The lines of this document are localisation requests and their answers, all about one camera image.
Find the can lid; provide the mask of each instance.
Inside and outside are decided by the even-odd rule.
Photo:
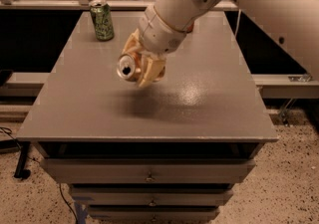
[[[107,4],[106,0],[93,0],[89,3],[91,7],[102,7]]]

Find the soda can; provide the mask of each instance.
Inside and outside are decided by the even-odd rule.
[[[111,9],[108,3],[102,0],[92,1],[90,3],[90,13],[97,39],[108,41],[114,38]]]

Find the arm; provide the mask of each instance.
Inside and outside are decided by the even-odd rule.
[[[319,0],[231,1],[314,78],[319,78],[319,70],[315,69],[319,67]],[[120,57],[119,75],[128,81],[136,81],[139,87],[162,76],[166,54],[178,48],[186,28],[194,19],[218,2],[157,0],[154,6],[148,7],[139,28],[128,40]],[[134,62],[128,62],[128,57],[134,57]],[[123,70],[129,66],[132,66],[131,72],[137,73],[126,78]]]

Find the floor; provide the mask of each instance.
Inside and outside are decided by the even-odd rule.
[[[268,106],[279,140],[261,149],[256,167],[243,183],[234,186],[234,196],[220,207],[220,214],[210,224],[319,223],[318,104],[297,103],[289,112],[289,127],[278,118],[276,107]],[[0,125],[10,127],[15,135],[27,111],[28,107],[1,107]],[[29,156],[26,167],[31,176],[19,180],[13,178],[19,153],[0,154],[0,223],[75,223],[59,185],[36,162],[41,155],[31,147]],[[62,190],[72,203],[68,187],[62,185]],[[88,217],[87,223],[110,222]]]

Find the gray tabletop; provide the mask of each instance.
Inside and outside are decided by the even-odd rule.
[[[140,12],[113,12],[115,38],[96,40],[84,13],[18,133],[29,141],[273,141],[262,99],[222,12],[196,21],[165,78],[140,90],[118,56]]]

